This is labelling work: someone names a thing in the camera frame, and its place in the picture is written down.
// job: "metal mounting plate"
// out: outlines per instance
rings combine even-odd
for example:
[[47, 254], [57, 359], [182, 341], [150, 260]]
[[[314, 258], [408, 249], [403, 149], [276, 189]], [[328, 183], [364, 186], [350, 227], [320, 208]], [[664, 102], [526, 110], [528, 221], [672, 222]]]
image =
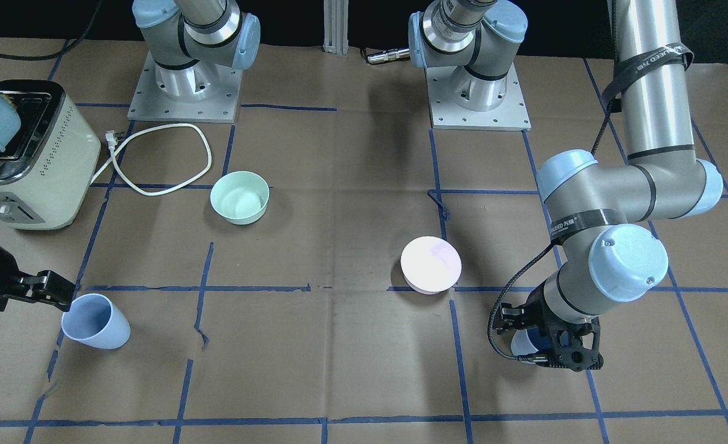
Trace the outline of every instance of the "metal mounting plate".
[[212, 85], [207, 92], [208, 97], [197, 102], [178, 102], [164, 94], [155, 83], [155, 62], [148, 53], [131, 99], [128, 118], [137, 121], [234, 123], [243, 72], [222, 65], [217, 65], [217, 70], [220, 81]]
[[451, 97], [449, 79], [456, 67], [427, 68], [427, 96], [432, 127], [443, 130], [522, 131], [531, 129], [523, 91], [515, 66], [507, 73], [504, 101], [490, 112], [474, 112], [456, 104]]

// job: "metal post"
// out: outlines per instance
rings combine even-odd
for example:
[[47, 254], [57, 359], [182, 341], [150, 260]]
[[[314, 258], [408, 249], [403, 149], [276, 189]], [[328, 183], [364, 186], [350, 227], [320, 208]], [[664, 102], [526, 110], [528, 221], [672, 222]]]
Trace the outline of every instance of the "metal post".
[[348, 0], [324, 0], [325, 40], [323, 51], [347, 56]]

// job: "mint green bowl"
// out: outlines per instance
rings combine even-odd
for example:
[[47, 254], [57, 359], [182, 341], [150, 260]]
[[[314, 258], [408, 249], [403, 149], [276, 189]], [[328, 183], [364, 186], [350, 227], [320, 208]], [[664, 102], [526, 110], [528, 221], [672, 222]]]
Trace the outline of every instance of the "mint green bowl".
[[211, 189], [211, 206], [232, 224], [247, 225], [260, 219], [271, 191], [265, 179], [251, 171], [235, 171]]

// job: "black strap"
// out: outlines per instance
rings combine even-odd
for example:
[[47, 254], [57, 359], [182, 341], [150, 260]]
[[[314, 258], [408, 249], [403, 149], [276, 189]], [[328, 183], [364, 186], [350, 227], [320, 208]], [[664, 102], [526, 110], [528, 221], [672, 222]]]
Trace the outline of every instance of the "black strap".
[[619, 224], [627, 224], [627, 217], [624, 216], [623, 212], [612, 210], [612, 208], [570, 214], [553, 222], [550, 228], [550, 241], [554, 245], [561, 245], [570, 236], [587, 228]]
[[618, 94], [624, 92], [630, 85], [663, 65], [680, 63], [685, 65], [687, 70], [692, 62], [693, 51], [682, 43], [669, 43], [654, 51], [644, 52], [623, 60], [613, 68], [613, 81], [603, 91], [600, 101], [604, 107], [607, 107]]

